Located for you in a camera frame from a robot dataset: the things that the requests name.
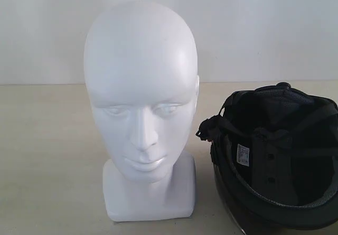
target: helmet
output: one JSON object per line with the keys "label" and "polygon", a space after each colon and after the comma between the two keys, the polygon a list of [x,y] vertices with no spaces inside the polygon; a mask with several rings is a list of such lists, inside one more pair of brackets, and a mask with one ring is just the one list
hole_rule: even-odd
{"label": "helmet", "polygon": [[291,229],[314,230],[338,220],[333,100],[286,82],[236,91],[196,135],[211,142],[215,180],[228,206]]}

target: white mannequin head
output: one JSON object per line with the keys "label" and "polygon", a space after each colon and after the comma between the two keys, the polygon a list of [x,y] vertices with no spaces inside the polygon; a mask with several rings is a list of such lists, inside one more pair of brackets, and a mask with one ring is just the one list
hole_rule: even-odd
{"label": "white mannequin head", "polygon": [[199,90],[194,37],[171,9],[125,3],[103,12],[86,40],[93,117],[125,178],[156,182],[190,133]]}

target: table surface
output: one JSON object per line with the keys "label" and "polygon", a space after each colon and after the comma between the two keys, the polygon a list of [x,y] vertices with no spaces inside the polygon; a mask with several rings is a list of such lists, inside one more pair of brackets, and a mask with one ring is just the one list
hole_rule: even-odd
{"label": "table surface", "polygon": [[[338,101],[338,81],[291,81]],[[218,196],[210,143],[194,134],[236,90],[276,82],[203,83],[186,149],[196,163],[198,201],[190,218],[114,223],[102,194],[107,152],[94,125],[85,86],[0,86],[0,234],[241,234]],[[337,234],[338,223],[317,231]]]}

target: mannequin ear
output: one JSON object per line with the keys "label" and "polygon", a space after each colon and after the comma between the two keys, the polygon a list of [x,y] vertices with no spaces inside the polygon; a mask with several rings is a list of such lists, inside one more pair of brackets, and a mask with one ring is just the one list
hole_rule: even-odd
{"label": "mannequin ear", "polygon": [[199,77],[199,75],[197,75],[196,85],[195,85],[195,95],[196,95],[195,111],[196,111],[196,107],[197,107],[197,100],[198,100],[199,92],[200,92],[200,77]]}

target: mannequin base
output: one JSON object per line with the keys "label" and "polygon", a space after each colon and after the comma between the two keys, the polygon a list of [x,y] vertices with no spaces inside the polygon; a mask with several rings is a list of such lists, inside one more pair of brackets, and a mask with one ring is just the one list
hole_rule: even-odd
{"label": "mannequin base", "polygon": [[109,159],[104,165],[103,191],[107,214],[113,221],[155,221],[191,216],[195,206],[196,182],[194,158],[188,152],[183,151],[174,164],[163,195],[149,189],[146,196],[133,197],[126,192],[135,190],[125,188],[121,176]]}

